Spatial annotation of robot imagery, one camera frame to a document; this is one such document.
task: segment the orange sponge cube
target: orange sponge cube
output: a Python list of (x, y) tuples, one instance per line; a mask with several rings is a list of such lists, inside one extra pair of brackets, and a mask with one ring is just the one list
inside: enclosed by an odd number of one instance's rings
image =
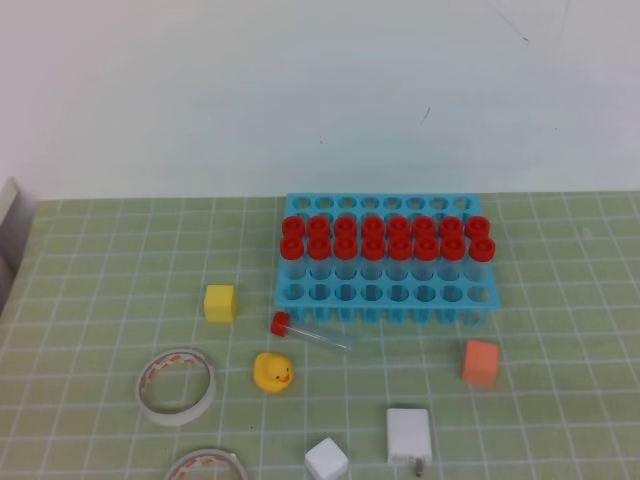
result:
[(495, 343), (467, 341), (462, 380), (476, 385), (493, 385), (498, 376), (499, 357)]

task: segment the yellow rubber duck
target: yellow rubber duck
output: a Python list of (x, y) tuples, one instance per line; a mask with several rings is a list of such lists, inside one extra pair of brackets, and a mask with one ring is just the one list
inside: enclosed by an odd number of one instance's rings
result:
[(261, 353), (253, 364), (253, 381), (265, 392), (281, 392), (293, 381), (293, 365), (277, 353)]

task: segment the yellow cube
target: yellow cube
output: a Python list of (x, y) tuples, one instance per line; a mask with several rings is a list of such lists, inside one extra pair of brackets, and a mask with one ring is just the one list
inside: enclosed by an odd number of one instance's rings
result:
[(204, 296), (204, 315), (209, 323), (231, 323), (236, 318), (233, 285), (209, 285)]

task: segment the red screw cap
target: red screw cap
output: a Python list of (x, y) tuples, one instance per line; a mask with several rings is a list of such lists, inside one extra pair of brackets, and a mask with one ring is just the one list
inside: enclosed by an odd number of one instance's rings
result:
[(418, 238), (414, 255), (423, 262), (430, 262), (438, 258), (438, 240), (436, 240), (436, 237)]
[(284, 337), (287, 334), (291, 317), (287, 312), (276, 312), (271, 320), (271, 333)]
[(313, 260), (326, 260), (331, 256), (329, 237), (312, 237), (307, 243), (307, 253)]
[(461, 237), (462, 230), (462, 220), (458, 217), (444, 217), (440, 222), (438, 233), (441, 238)]
[(396, 235), (389, 240), (389, 258), (398, 262), (409, 260), (411, 258), (411, 239), (408, 236)]
[(384, 220), (370, 215), (362, 221), (362, 238), (384, 237)]
[(389, 219), (387, 223), (387, 237), (393, 238), (396, 235), (402, 235), (408, 237), (411, 233), (411, 225), (406, 217), (396, 215)]
[(457, 262), (464, 258), (467, 246), (461, 237), (444, 238), (440, 246), (440, 254), (445, 260)]
[(333, 241), (333, 254), (340, 260), (351, 260), (358, 255), (358, 242), (355, 237), (342, 235)]
[(362, 242), (362, 256), (371, 262), (384, 258), (384, 238), (369, 237)]
[(414, 238), (435, 237), (436, 222), (431, 217), (419, 215), (413, 219), (411, 230)]
[(304, 243), (300, 237), (284, 237), (280, 240), (280, 255), (285, 260), (298, 260), (304, 256)]
[(474, 238), (488, 237), (489, 230), (491, 230), (489, 220), (485, 217), (474, 216), (467, 220), (467, 224), (464, 227), (464, 234), (467, 238), (473, 240)]
[(496, 254), (496, 242), (489, 237), (474, 238), (469, 247), (469, 256), (476, 262), (490, 262)]
[(301, 217), (287, 217), (282, 221), (282, 235), (304, 237), (304, 220)]
[(350, 215), (344, 215), (339, 217), (333, 223), (333, 233), (335, 233), (336, 237), (340, 235), (349, 235), (351, 237), (358, 236), (358, 224), (356, 219)]
[(316, 215), (311, 217), (307, 223), (307, 233), (309, 237), (327, 237), (331, 233), (331, 225), (329, 225), (329, 219), (322, 215)]

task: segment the white foam cube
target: white foam cube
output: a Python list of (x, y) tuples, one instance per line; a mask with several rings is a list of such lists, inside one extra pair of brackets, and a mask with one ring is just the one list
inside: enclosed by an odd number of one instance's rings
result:
[(413, 408), (387, 410), (387, 461), (390, 464), (431, 463), (429, 412)]
[(349, 459), (330, 438), (309, 450), (304, 464), (315, 480), (335, 480), (349, 469)]

